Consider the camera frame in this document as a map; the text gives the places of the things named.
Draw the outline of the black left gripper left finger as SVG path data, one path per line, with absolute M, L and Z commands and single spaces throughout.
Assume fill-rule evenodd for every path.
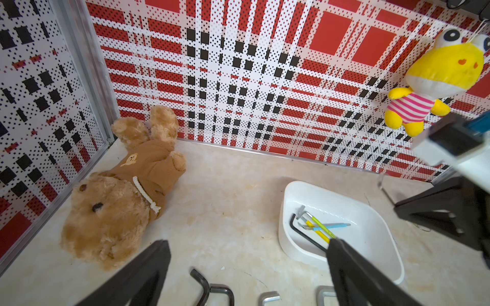
M 157 305 L 171 261 L 168 241 L 157 240 L 79 305 Z

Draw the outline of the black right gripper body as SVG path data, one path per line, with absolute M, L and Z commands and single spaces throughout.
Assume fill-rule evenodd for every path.
M 398 218 L 424 226 L 482 253 L 489 265 L 489 193 L 454 177 L 394 205 Z

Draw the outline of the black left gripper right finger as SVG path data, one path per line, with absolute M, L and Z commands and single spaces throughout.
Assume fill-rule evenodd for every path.
M 342 239 L 326 252 L 339 305 L 419 305 Z

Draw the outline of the red sleeved hex key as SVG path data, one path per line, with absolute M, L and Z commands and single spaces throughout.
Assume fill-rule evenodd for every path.
M 333 286 L 319 286 L 316 289 L 317 306 L 338 305 L 338 299 Z

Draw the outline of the blue sleeved hex key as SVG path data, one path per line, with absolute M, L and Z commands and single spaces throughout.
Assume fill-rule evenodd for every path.
M 311 224 L 300 224 L 302 228 L 305 230 L 315 230 L 319 231 L 322 228 L 319 227 L 318 225 L 311 225 Z M 334 229 L 334 228 L 345 228 L 351 226 L 350 223 L 330 223 L 330 224 L 324 224 L 324 227 L 327 228 L 328 230 Z

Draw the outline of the green sleeved hex key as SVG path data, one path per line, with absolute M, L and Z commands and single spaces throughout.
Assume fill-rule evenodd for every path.
M 331 232 L 326 226 L 324 226 L 315 216 L 313 216 L 309 212 L 305 212 L 306 214 L 322 231 L 324 231 L 330 238 L 337 238 L 333 232 Z

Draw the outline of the small black hex key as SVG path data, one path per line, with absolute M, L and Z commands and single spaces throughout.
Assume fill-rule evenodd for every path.
M 308 241 L 311 245 L 315 246 L 317 249 L 321 250 L 323 253 L 327 252 L 327 249 L 320 245 L 318 242 L 314 241 L 312 238 L 301 232 L 298 228 L 295 227 L 294 225 L 294 219 L 296 218 L 296 214 L 292 214 L 292 217 L 290 218 L 289 221 L 289 226 L 290 228 L 296 232 L 299 236 L 301 236 L 303 239 Z

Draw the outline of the yellow sleeved hex key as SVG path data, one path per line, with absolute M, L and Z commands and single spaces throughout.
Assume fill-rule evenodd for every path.
M 297 211 L 297 220 L 301 220 L 303 223 L 303 228 L 305 230 L 310 230 L 314 233 L 316 233 L 327 245 L 330 243 L 330 237 L 327 236 L 321 228 L 315 228 L 316 223 L 312 223 L 307 217 L 307 213 L 305 211 L 305 206 L 301 205 Z

